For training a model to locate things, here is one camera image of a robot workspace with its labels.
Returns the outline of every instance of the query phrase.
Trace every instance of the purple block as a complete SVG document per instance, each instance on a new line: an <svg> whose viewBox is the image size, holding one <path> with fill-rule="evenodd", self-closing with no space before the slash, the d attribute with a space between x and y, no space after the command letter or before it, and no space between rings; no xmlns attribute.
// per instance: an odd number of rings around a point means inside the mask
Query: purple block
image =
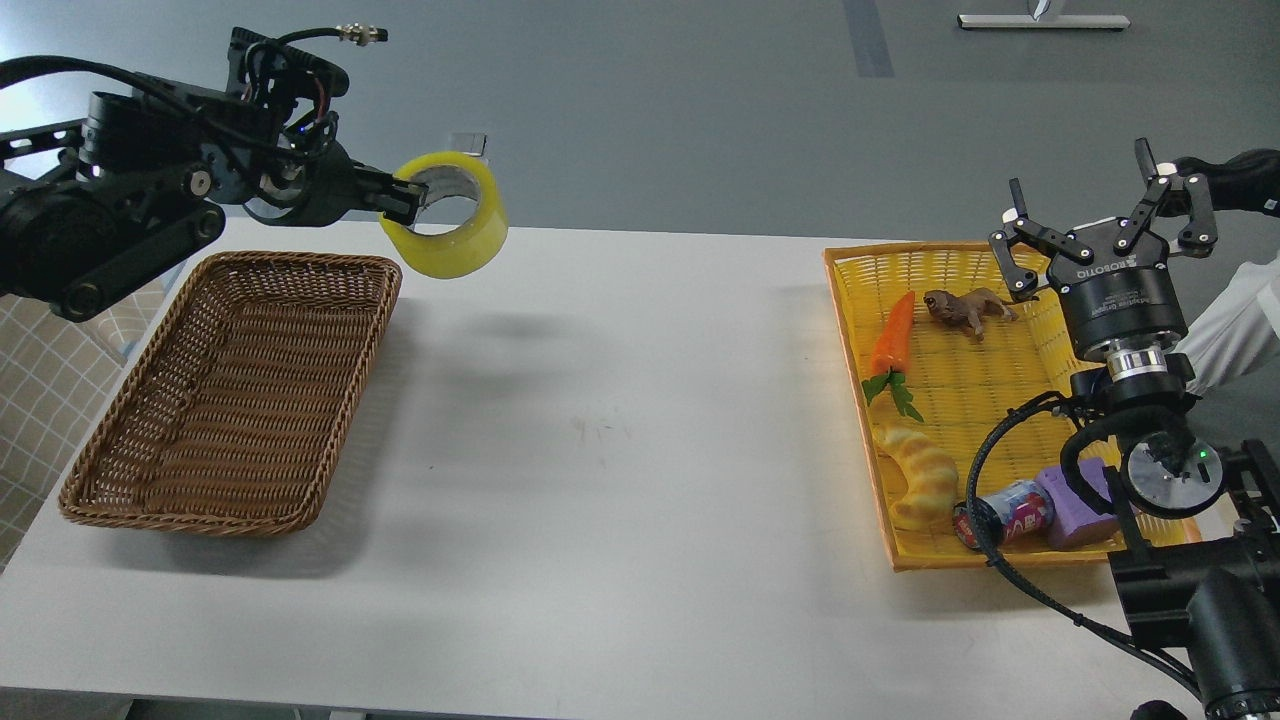
<svg viewBox="0 0 1280 720"><path fill-rule="evenodd" d="M1093 489L1098 491L1098 495L1111 500L1107 478L1102 473L1103 466L1101 457L1085 457L1080 460L1080 474ZM1101 542L1120 529L1120 521L1115 515L1098 515L1071 492L1061 465L1044 468L1036 475L1036 482L1053 501L1055 516L1048 527L1048 546L1053 550L1070 550Z"/></svg>

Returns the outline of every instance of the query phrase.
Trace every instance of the yellow basket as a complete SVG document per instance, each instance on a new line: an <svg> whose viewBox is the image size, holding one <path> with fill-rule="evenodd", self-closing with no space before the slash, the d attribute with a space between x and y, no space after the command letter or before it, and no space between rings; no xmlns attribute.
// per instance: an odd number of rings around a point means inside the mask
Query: yellow basket
<svg viewBox="0 0 1280 720"><path fill-rule="evenodd" d="M909 290L919 299L931 290L963 295L978 287L1004 288L991 249L984 242L899 242L828 249L824 256L890 562L895 570L984 565L980 553L955 537L950 519L925 532L902 530L890 523L888 509L906 493L906 480L893 460L872 442L870 428L878 421L873 415L881 416L868 410L861 379L870 374L872 347L890 307ZM1015 258L1020 265L1037 272L1043 272L1047 264L1046 258L1032 251L1015 252ZM1047 389L1070 395L1071 374L1089 366L1071 354L1057 296L1043 292L1037 301L1018 305L1016 311L1015 322L998 318L984 322L986 341L978 342L960 329L942 327L924 310L923 302L916 302L906 386L915 395L913 404L925 420L918 429L956 461L960 471L957 495L964 492L974 451L1009 409ZM978 493L995 492L1057 465L1059 451L1073 432L1069 420L1047 414L1023 423L987 457ZM1096 445L1085 455L1091 452L1110 464L1119 460L1114 446ZM1139 525L1147 539L1157 546L1201 539L1193 520L1139 516ZM1116 537L1055 551L1042 534L1032 534L1002 550L1015 565L1046 566L1101 562L1107 552L1123 547Z"/></svg>

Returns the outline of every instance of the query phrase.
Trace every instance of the yellow tape roll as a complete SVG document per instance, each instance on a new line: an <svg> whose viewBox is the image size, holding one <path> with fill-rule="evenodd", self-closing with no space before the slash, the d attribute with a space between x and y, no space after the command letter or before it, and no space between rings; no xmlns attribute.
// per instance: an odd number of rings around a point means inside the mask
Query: yellow tape roll
<svg viewBox="0 0 1280 720"><path fill-rule="evenodd" d="M472 273L498 254L507 240L507 210L498 182L480 160L462 152L433 152L410 160L396 177L426 184L424 206L445 197L476 201L475 215L443 234L421 234L379 218L401 258L424 275L448 279Z"/></svg>

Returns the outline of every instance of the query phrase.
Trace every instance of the orange carrot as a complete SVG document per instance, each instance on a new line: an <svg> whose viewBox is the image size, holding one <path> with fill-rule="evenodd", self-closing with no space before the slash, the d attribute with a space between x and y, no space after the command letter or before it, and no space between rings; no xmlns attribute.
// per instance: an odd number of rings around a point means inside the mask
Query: orange carrot
<svg viewBox="0 0 1280 720"><path fill-rule="evenodd" d="M884 329L872 350L872 374L881 375L897 370L906 373L911 365L909 341L915 319L915 291L906 291L888 311Z"/></svg>
<svg viewBox="0 0 1280 720"><path fill-rule="evenodd" d="M915 319L915 292L908 291L888 311L884 329L872 348L872 377L863 380L867 402L888 388L899 415L924 418L911 406L911 392L906 389L906 370L911 366L911 323Z"/></svg>

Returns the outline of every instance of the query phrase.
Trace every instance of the white table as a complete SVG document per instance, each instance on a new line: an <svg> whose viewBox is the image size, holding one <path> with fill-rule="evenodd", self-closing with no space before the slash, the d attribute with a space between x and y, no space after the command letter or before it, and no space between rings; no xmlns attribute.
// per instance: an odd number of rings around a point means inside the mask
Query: white table
<svg viewBox="0 0 1280 720"><path fill-rule="evenodd" d="M406 274L320 519L84 528L0 578L0 685L535 717L1128 717L1193 698L987 570L895 575L820 251L512 231ZM392 254L232 220L214 250ZM1105 568L1033 573L1111 624Z"/></svg>

